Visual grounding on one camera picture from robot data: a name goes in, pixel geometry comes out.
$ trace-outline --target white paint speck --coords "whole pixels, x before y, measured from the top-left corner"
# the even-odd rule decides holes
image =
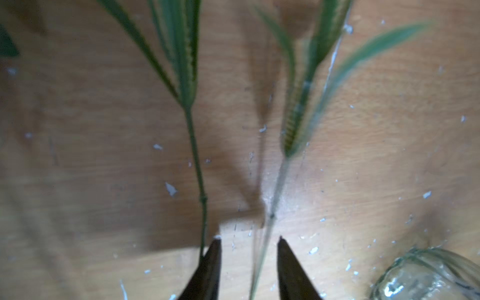
[[[123,280],[120,279],[120,288],[123,292],[123,300],[128,300],[127,291],[125,290],[125,286],[123,285]]]
[[[410,214],[410,215],[408,216],[408,220],[405,222],[405,224],[407,224],[407,225],[410,224],[410,223],[412,222],[412,220],[413,220],[413,215]]]
[[[173,195],[175,195],[178,192],[177,189],[168,182],[165,182],[165,187],[167,188],[168,193],[172,197],[173,197]]]
[[[7,68],[8,75],[15,76],[17,74],[16,68]]]
[[[317,251],[318,251],[318,247],[315,247],[315,248],[312,248],[312,249],[310,250],[310,252],[308,252],[308,254],[312,255],[312,254],[317,253]]]
[[[343,30],[345,30],[345,32],[348,33],[349,35],[353,34],[352,25],[348,25],[348,24],[343,25]]]
[[[430,197],[432,195],[432,191],[428,191],[426,192],[425,194],[423,194],[423,198],[424,199],[427,199],[428,197]]]

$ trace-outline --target green leaf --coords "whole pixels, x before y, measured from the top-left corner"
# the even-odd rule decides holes
[[[270,29],[277,42],[285,54],[288,61],[288,92],[290,94],[293,90],[295,82],[295,52],[293,50],[293,42],[288,36],[287,32],[266,12],[260,7],[255,6],[255,10],[265,25]]]
[[[202,0],[186,0],[187,24],[189,30],[190,47],[192,49],[192,69],[193,81],[197,81],[197,61],[198,61],[198,34],[200,22],[200,6]]]
[[[352,0],[324,0],[318,28],[310,48],[311,67],[317,67],[328,55],[342,33]]]
[[[7,29],[0,24],[0,57],[17,57],[20,55]]]
[[[178,94],[172,82],[167,76],[162,66],[156,60],[150,46],[145,42],[145,38],[135,26],[125,10],[115,0],[97,0],[105,9],[120,23],[123,29],[128,33],[130,38],[137,44],[138,48],[143,52],[148,62],[160,76],[163,83],[167,86],[172,96],[178,101]]]
[[[185,2],[179,0],[158,0],[163,13],[165,31],[171,47],[173,71],[179,83],[179,98],[184,108],[190,108],[194,101],[192,51],[188,37]]]
[[[162,32],[162,26],[160,25],[160,20],[158,19],[158,14],[156,12],[157,7],[155,7],[153,0],[148,0],[148,6],[150,7],[150,11],[152,13],[152,22],[155,26],[156,35],[158,36],[160,46],[162,47],[165,57],[171,61],[170,49],[168,48],[167,41],[165,40],[165,36]]]
[[[338,70],[334,71],[332,79],[328,83],[327,88],[325,89],[322,97],[320,98],[319,104],[315,108],[314,114],[308,121],[307,126],[303,130],[301,137],[296,139],[295,144],[292,147],[292,153],[298,153],[305,145],[305,141],[310,139],[313,129],[319,122],[320,117],[325,111],[330,99],[333,97],[341,84],[347,79],[350,72],[355,69],[355,67],[357,67],[361,62],[371,59],[372,57],[407,41],[415,34],[426,29],[427,27],[428,24],[421,23],[393,29],[387,33],[373,38],[363,47],[355,51],[345,62],[343,62],[342,65],[338,68]]]

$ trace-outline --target wooden table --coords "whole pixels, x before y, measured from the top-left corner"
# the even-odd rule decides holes
[[[160,53],[146,3],[122,2]],[[275,3],[299,48],[316,2]],[[181,109],[95,1],[2,3],[21,57],[0,60],[0,299],[122,299],[121,280],[131,300],[179,295],[201,216]],[[479,13],[477,0],[354,4],[338,61],[389,28],[434,26],[362,66],[329,106],[290,170],[257,299],[278,298],[279,235],[327,300],[365,298],[412,245],[480,263]],[[281,160],[285,64],[241,0],[203,2],[199,61],[220,299],[247,299]]]

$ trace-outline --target glass jar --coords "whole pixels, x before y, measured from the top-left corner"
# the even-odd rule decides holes
[[[371,300],[480,300],[480,267],[453,252],[413,249],[375,283]]]

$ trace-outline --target green stem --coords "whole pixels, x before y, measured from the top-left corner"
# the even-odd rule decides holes
[[[257,292],[258,283],[260,281],[260,274],[262,272],[262,268],[264,266],[265,257],[268,250],[268,244],[270,243],[270,239],[272,237],[273,228],[276,221],[276,212],[278,210],[278,204],[280,203],[280,196],[282,195],[283,188],[285,186],[285,180],[287,179],[287,172],[288,167],[290,164],[290,160],[288,158],[284,158],[282,161],[282,165],[280,166],[280,171],[278,172],[278,177],[276,179],[275,185],[275,192],[272,198],[272,206],[270,208],[270,214],[268,215],[268,219],[265,225],[265,237],[260,248],[260,255],[258,257],[258,261],[254,265],[253,271],[253,278],[252,278],[252,286],[250,288],[250,300],[255,299],[255,294]]]
[[[195,130],[193,129],[192,112],[190,109],[185,110],[185,119],[187,120],[188,134],[190,136],[190,144],[192,145],[193,163],[197,173],[198,189],[200,190],[200,203],[202,204],[202,233],[200,239],[200,258],[204,257],[205,234],[207,229],[207,194],[205,193],[204,179],[202,177],[202,169],[200,169],[200,158],[198,157],[197,140],[195,138]]]

